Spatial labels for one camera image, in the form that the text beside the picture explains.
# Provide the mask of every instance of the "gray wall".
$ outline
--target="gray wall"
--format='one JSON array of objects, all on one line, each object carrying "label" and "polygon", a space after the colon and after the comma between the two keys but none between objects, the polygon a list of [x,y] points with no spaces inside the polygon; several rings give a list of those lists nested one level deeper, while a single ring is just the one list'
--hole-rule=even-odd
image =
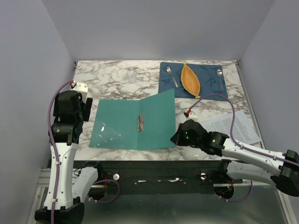
[{"label": "gray wall", "polygon": [[0,30],[0,223],[24,224],[50,156],[50,98],[73,63],[40,0],[1,1]]},{"label": "gray wall", "polygon": [[240,59],[274,0],[43,0],[87,59]]},{"label": "gray wall", "polygon": [[[299,1],[276,0],[241,71],[267,149],[299,153]],[[291,198],[299,220],[299,199]]]}]

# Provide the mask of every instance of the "robotic arm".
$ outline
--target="robotic arm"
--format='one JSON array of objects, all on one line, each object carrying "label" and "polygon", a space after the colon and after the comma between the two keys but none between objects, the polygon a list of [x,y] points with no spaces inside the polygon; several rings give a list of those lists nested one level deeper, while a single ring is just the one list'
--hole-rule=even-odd
[{"label": "robotic arm", "polygon": [[[231,138],[219,132],[207,132],[192,119],[179,125],[171,141],[179,146],[200,148],[209,155],[226,156],[240,161],[229,161],[222,169],[222,176],[231,180],[247,179],[276,186],[283,193],[299,196],[299,167],[278,158],[299,163],[296,152],[288,150],[286,154],[253,147],[242,142],[237,146]],[[243,148],[252,148],[261,154]],[[263,154],[273,155],[273,159]]]},{"label": "robotic arm", "polygon": [[[205,167],[206,161],[203,162],[205,165],[196,162],[198,166],[194,167],[194,163],[192,163],[190,166],[184,165],[183,169],[180,164],[174,164],[175,162],[160,161],[155,162],[156,167],[150,167],[150,170],[147,170],[149,163],[144,164],[135,161],[134,163],[138,164],[139,169],[143,170],[140,174],[133,172],[133,176],[132,171],[130,171],[133,165],[127,165],[126,161],[123,163],[119,161],[92,161],[80,166],[80,176],[72,186],[71,179],[79,136],[83,131],[83,122],[89,120],[93,101],[91,98],[87,98],[87,92],[87,84],[73,82],[71,90],[63,91],[55,98],[53,112],[55,119],[51,129],[57,151],[55,152],[53,146],[50,147],[52,158],[49,190],[43,208],[35,213],[35,220],[40,223],[82,223],[84,200],[91,186],[96,181],[102,181],[104,176],[111,175],[113,172],[116,173],[115,177],[113,176],[114,181],[121,183],[122,194],[149,193],[149,189],[155,192],[152,185],[153,181],[158,191],[164,187],[165,190],[162,192],[169,193],[171,192],[170,186],[175,191],[172,186],[176,184],[175,187],[178,190],[175,192],[196,193],[200,191],[200,185],[204,189],[207,189],[205,186],[208,186],[208,192],[210,192],[210,188],[213,188],[215,183],[229,183],[231,180],[247,179],[276,186],[278,190],[291,196],[299,196],[299,156],[296,152],[288,150],[286,154],[283,154],[259,149],[241,142],[236,144],[225,134],[207,132],[192,119],[179,125],[177,132],[171,138],[172,142],[179,146],[200,148],[209,155],[225,156],[239,161],[221,160],[220,162],[211,162],[213,164],[219,163],[218,166],[209,167]],[[245,148],[252,148],[258,154]],[[201,173],[201,169],[209,171],[207,176]],[[169,181],[170,176],[175,177],[175,182]],[[193,186],[180,184],[181,178],[185,181],[190,180]],[[137,185],[139,182],[142,182],[143,186],[149,182],[149,187],[140,187]],[[113,183],[109,183],[109,189],[113,189]],[[215,193],[224,198],[230,198],[232,195],[227,195],[226,191],[218,190]]]}]

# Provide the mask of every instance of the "wooden leaf-shaped dish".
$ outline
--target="wooden leaf-shaped dish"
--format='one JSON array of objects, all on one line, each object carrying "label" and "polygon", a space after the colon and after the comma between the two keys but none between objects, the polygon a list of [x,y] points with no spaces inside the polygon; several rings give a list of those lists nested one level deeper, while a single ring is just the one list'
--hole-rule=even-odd
[{"label": "wooden leaf-shaped dish", "polygon": [[181,74],[181,81],[185,90],[194,95],[195,98],[200,98],[200,84],[196,74],[187,66],[187,62],[183,62],[183,70]]}]

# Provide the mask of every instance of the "glass cup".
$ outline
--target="glass cup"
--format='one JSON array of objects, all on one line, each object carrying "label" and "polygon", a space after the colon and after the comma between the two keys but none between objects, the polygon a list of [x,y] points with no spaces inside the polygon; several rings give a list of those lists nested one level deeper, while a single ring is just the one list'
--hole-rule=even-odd
[{"label": "glass cup", "polygon": [[138,72],[134,71],[134,70],[127,71],[127,77],[128,77],[129,83],[136,82],[137,74],[138,74]]}]

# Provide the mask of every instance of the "spoon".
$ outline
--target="spoon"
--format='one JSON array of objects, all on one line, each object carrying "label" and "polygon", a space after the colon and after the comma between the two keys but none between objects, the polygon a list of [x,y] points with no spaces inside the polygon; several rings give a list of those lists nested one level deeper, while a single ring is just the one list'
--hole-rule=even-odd
[{"label": "spoon", "polygon": [[221,76],[223,76],[223,73],[220,69],[217,69],[217,76],[219,77],[220,80],[220,84],[221,84],[221,89],[224,90],[223,85],[222,85],[222,81],[221,81]]},{"label": "spoon", "polygon": [[166,70],[167,70],[167,73],[171,75],[171,77],[172,77],[172,79],[173,79],[173,82],[174,82],[174,84],[175,84],[176,87],[177,87],[177,86],[178,86],[177,81],[176,81],[176,80],[174,79],[174,77],[172,76],[170,67],[167,66],[167,67],[166,67]]}]

